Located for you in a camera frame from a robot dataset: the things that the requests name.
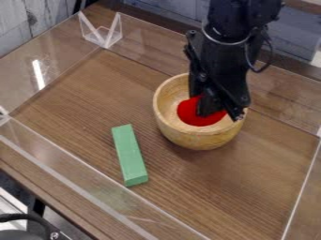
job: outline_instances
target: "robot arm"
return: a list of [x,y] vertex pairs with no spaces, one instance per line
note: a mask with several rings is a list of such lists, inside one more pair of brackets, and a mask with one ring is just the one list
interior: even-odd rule
[[[190,97],[201,96],[197,115],[226,110],[233,121],[244,118],[252,105],[246,75],[272,64],[273,46],[268,23],[277,21],[281,0],[211,0],[202,32],[189,31],[185,48],[190,59]],[[270,61],[254,63],[264,43],[270,46]]]

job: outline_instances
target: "green block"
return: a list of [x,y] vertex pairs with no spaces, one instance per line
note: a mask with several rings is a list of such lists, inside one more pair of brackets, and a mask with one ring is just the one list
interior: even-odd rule
[[126,187],[146,183],[149,174],[131,125],[111,129]]

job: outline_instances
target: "clear acrylic stand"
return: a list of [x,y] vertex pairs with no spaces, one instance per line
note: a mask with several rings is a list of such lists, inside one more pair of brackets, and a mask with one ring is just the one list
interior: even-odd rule
[[121,14],[115,14],[110,29],[104,26],[95,28],[83,12],[78,16],[84,39],[108,49],[123,37]]

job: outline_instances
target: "wood grain surface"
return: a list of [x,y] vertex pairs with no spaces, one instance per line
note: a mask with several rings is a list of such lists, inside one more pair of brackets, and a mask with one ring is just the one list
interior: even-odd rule
[[[99,6],[91,9],[94,21],[106,20],[106,10]],[[131,190],[210,239],[278,239],[318,139],[270,116],[289,123],[294,121],[302,129],[314,132],[321,102],[317,85],[277,67],[261,77],[250,75],[252,95],[260,99],[260,104],[254,100],[253,106],[260,106],[264,114],[250,111],[241,134],[225,147],[209,152],[186,150],[162,137],[151,108],[154,91],[174,74],[166,71],[175,71],[171,64],[162,71],[153,64],[159,66],[159,59],[165,63],[178,62],[182,67],[187,63],[179,62],[181,57],[175,55],[178,50],[173,46],[183,42],[175,40],[167,43],[169,59],[163,58],[169,54],[153,48],[151,39],[145,41],[150,46],[138,51],[135,61],[112,52],[96,51],[12,116],[118,182],[122,174],[111,128],[131,123],[150,173],[150,182]],[[28,179],[24,184],[32,182],[30,188],[42,188],[62,203],[54,208],[70,209],[68,218],[76,215],[86,219],[82,227],[88,232],[98,229],[91,232],[96,238],[122,239],[119,225],[112,225],[102,210],[1,147],[7,149],[7,157],[0,161],[4,171],[20,173],[15,177]],[[62,173],[76,175],[70,169]],[[78,177],[80,182],[94,181]]]
[[226,147],[179,148],[162,137],[151,111],[153,92],[167,78],[99,51],[15,117],[119,182],[111,128],[131,123],[150,172],[150,182],[133,190],[210,238],[276,239],[317,138],[250,111]]

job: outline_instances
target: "cable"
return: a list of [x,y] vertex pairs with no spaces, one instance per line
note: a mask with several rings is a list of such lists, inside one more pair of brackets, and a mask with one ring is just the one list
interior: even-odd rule
[[248,61],[248,65],[250,67],[250,70],[256,73],[261,73],[262,71],[265,71],[268,69],[268,67],[272,65],[272,62],[273,62],[273,57],[274,57],[274,46],[273,46],[273,43],[272,43],[272,38],[268,34],[268,32],[265,31],[265,33],[262,34],[264,38],[265,38],[265,42],[268,43],[268,46],[270,48],[270,58],[266,62],[266,65],[262,66],[260,69],[257,69],[252,63],[252,60],[250,60],[250,48],[249,48],[249,43],[245,44],[245,55],[246,55],[246,61]]

